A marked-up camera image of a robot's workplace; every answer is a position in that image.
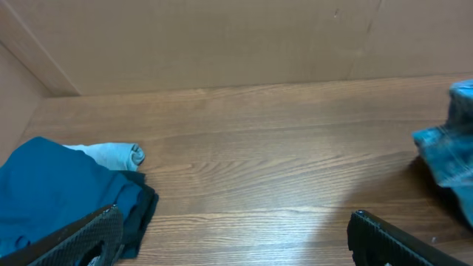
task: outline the blurry blue cloth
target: blurry blue cloth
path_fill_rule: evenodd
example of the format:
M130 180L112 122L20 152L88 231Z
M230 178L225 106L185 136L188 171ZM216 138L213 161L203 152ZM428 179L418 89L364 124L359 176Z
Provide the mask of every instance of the blurry blue cloth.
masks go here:
M473 226L473 80L452 84L446 123L412 137L435 182L453 190Z
M142 188L82 151L36 137L0 168L0 256L108 205L129 216Z
M101 166L116 171L136 171L138 166L145 160L145 153L134 143L101 143L90 146L64 145L69 149L83 151L94 158Z

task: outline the black cloth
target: black cloth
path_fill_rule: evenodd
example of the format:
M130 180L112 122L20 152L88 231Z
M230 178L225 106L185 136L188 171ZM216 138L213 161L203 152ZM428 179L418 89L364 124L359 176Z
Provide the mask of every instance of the black cloth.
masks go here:
M143 189L139 196L138 204L130 211L130 215L123 226L122 245L124 245L124 248L120 257L122 259L132 259L138 256L141 240L156 210L159 196L154 192L153 188L145 184L145 174L135 171L118 172Z

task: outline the blue fabric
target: blue fabric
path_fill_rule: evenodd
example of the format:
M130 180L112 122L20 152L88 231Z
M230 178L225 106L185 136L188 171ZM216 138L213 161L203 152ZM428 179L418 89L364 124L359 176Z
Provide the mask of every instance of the blue fabric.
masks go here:
M138 166L145 160L145 153L134 143L101 143L90 146L64 145L69 149L83 151L94 158L101 166L116 171L136 171Z
M412 137L435 182L453 190L473 226L473 80L452 84L449 117Z
M126 219L142 189L82 151L36 137L0 168L0 255L108 205Z

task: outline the beige wall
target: beige wall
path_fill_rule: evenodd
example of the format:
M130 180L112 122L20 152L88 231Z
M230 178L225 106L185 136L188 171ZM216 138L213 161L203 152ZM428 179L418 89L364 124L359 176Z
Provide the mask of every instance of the beige wall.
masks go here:
M0 4L5 20L16 20L0 27L0 38L15 39L9 49L48 86L38 67L47 65L52 86L68 87L57 95L473 70L470 0Z
M10 156L43 97L44 86L0 45L0 166Z

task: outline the pile of clothes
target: pile of clothes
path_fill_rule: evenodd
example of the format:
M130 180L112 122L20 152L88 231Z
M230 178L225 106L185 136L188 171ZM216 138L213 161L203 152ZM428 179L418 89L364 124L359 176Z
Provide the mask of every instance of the pile of clothes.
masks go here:
M137 144L62 146L35 137L0 168L0 257L24 248L99 208L123 215L121 258L137 256L158 195L137 172Z
M473 80L452 84L450 99L445 124L412 137L437 185L453 192L473 227Z

